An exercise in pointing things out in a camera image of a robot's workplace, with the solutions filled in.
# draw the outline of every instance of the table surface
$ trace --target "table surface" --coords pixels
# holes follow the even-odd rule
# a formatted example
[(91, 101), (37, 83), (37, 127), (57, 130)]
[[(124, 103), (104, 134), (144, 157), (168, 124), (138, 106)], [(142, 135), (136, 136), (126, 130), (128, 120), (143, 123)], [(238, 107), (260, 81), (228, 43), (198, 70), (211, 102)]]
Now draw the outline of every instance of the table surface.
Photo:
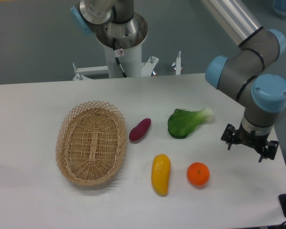
[[(110, 102), (123, 113), (129, 132), (151, 118), (146, 137), (127, 143), (114, 180), (105, 187), (69, 182), (55, 161), (57, 135), (75, 106)], [(215, 117), (186, 139), (173, 139), (167, 119), (175, 108), (211, 107)], [(204, 74), (76, 82), (0, 85), (0, 228), (243, 228), (285, 220), (278, 195), (286, 193), (286, 166), (220, 137), (228, 123), (238, 127), (244, 108), (214, 89)], [(276, 140), (273, 131), (269, 139)], [(172, 162), (168, 196), (153, 191), (153, 158)], [(193, 162), (210, 169), (203, 189), (191, 186)]]

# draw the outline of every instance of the light blue joint cap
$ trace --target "light blue joint cap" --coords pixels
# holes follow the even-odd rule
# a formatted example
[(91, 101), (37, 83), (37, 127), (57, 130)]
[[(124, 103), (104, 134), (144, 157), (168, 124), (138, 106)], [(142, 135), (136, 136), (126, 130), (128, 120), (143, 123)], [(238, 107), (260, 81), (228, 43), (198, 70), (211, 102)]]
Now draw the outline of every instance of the light blue joint cap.
[(93, 32), (89, 29), (89, 27), (87, 26), (87, 24), (85, 23), (85, 21), (83, 20), (83, 18), (81, 17), (80, 13), (77, 11), (77, 9), (75, 8), (75, 6), (72, 6), (70, 8), (70, 13), (71, 16), (75, 22), (75, 24), (77, 25), (77, 27), (81, 30), (81, 32), (85, 35), (90, 35)]
[(256, 105), (264, 111), (280, 112), (286, 102), (286, 81), (278, 75), (261, 75), (254, 80), (251, 95)]
[(286, 37), (284, 36), (284, 34), (282, 32), (280, 32), (279, 30), (276, 30), (276, 29), (269, 29), (268, 30), (269, 32), (272, 32), (277, 40), (278, 40), (278, 44), (280, 46), (280, 53), (279, 53), (279, 56), (280, 57), (281, 55), (283, 55), (283, 53), (285, 53), (286, 51)]
[(218, 88), (218, 82), (220, 79), (221, 72), (224, 68), (225, 62), (227, 61), (227, 57), (225, 56), (217, 56), (215, 57), (207, 67), (205, 71), (205, 80), (207, 80), (210, 85), (214, 88)]

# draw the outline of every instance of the black cable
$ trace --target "black cable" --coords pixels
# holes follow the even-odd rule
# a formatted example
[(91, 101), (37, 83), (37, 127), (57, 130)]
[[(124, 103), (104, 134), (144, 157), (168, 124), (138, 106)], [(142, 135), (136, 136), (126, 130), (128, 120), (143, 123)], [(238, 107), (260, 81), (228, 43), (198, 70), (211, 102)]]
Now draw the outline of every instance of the black cable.
[(284, 221), (280, 226), (278, 226), (278, 229), (282, 229), (285, 224), (286, 224), (286, 221)]
[[(116, 44), (116, 39), (113, 38), (113, 39), (112, 39), (112, 48), (113, 48), (113, 50), (117, 50), (115, 44)], [(115, 58), (115, 61), (116, 61), (116, 63), (119, 65), (119, 67), (120, 67), (120, 69), (121, 69), (121, 71), (122, 71), (123, 77), (124, 77), (124, 78), (128, 78), (128, 76), (126, 75), (126, 73), (125, 73), (125, 71), (124, 71), (124, 69), (123, 69), (123, 67), (122, 67), (122, 65), (121, 65), (121, 62), (120, 62), (120, 60), (119, 60), (119, 57), (116, 57), (116, 58)]]

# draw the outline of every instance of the wicker basket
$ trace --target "wicker basket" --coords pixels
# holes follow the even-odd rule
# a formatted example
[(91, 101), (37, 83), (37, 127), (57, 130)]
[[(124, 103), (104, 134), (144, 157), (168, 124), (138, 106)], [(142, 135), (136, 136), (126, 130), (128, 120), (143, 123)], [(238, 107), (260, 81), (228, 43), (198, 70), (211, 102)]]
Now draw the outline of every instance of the wicker basket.
[(126, 142), (125, 121), (116, 107), (100, 101), (80, 104), (61, 125), (57, 166), (77, 185), (104, 183), (121, 167)]

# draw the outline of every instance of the orange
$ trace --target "orange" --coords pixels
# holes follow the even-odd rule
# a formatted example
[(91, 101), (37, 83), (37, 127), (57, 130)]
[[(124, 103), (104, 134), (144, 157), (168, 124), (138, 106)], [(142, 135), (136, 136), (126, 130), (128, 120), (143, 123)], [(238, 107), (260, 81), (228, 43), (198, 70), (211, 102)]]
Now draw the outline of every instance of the orange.
[(201, 186), (209, 180), (210, 171), (205, 164), (195, 162), (188, 167), (186, 175), (191, 184)]

